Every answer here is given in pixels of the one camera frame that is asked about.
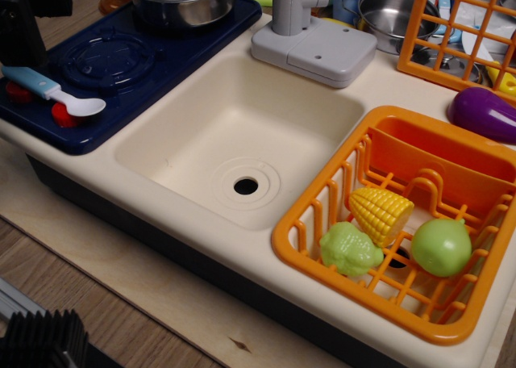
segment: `purple eggplant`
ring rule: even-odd
[[[447,110],[456,126],[507,144],[516,144],[516,109],[491,90],[469,87],[459,92]]]

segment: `toy vegetable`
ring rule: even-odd
[[[390,245],[405,227],[414,203],[390,190],[359,188],[349,195],[349,207],[375,245]]]
[[[340,274],[350,277],[365,274],[384,260],[383,251],[371,238],[347,221],[334,224],[320,245],[322,263],[335,265]]]
[[[471,253],[471,239],[464,219],[427,221],[412,238],[414,260],[437,277],[459,273],[468,263]]]

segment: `orange drying rack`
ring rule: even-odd
[[[498,74],[497,80],[492,85],[483,87],[492,90],[496,95],[503,98],[513,106],[516,106],[516,96],[500,91],[500,84],[503,73],[512,73],[516,76],[516,69],[510,66],[513,55],[516,56],[516,54],[514,54],[514,49],[516,48],[516,39],[514,36],[512,36],[512,39],[507,39],[505,37],[488,32],[489,22],[494,17],[494,15],[506,15],[511,17],[514,19],[514,24],[516,27],[516,10],[498,5],[498,0],[451,0],[453,2],[453,6],[450,11],[450,19],[442,19],[424,13],[424,6],[426,1],[427,0],[414,1],[414,8],[412,10],[412,15],[410,16],[409,25],[406,32],[406,39],[403,42],[402,51],[400,53],[399,61],[397,64],[398,70],[417,77],[421,77],[425,80],[428,80],[429,82],[434,82],[436,84],[440,84],[441,86],[452,88],[453,90],[463,90],[470,86],[481,85],[479,83],[471,82],[468,80],[468,77],[470,76],[475,63],[478,65],[493,67],[500,70],[501,72]],[[456,22],[457,14],[461,4],[470,4],[482,9],[485,12],[482,22],[476,23],[477,25],[480,25],[478,28],[465,26]],[[444,33],[443,41],[441,44],[432,43],[431,38],[429,40],[418,39],[418,31],[423,20],[445,25],[446,31]],[[476,36],[476,43],[471,55],[468,55],[460,48],[452,47],[452,44],[449,43],[450,37],[454,30],[467,31]],[[483,39],[492,40],[497,42],[499,45],[507,47],[505,57],[503,61],[500,62],[500,64],[487,61],[477,55]],[[435,64],[433,66],[420,65],[411,60],[412,54],[420,48],[431,48],[437,51]],[[456,56],[467,61],[467,65],[465,65],[464,68],[464,76],[452,76],[451,74],[442,71],[441,66],[446,55]]]
[[[385,259],[361,277],[326,267],[319,241],[357,187],[402,194],[416,208]],[[399,107],[378,107],[328,161],[273,232],[277,256],[414,335],[438,345],[473,331],[516,225],[516,152],[449,123]],[[415,230],[430,219],[464,219],[469,263],[437,278],[410,257]]]

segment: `sink basin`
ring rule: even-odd
[[[272,227],[365,113],[337,92],[219,58],[161,99],[115,158],[244,228]]]

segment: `faucet base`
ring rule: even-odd
[[[372,61],[377,38],[369,33],[316,17],[295,36],[281,36],[272,22],[253,37],[258,59],[335,88],[349,86]]]

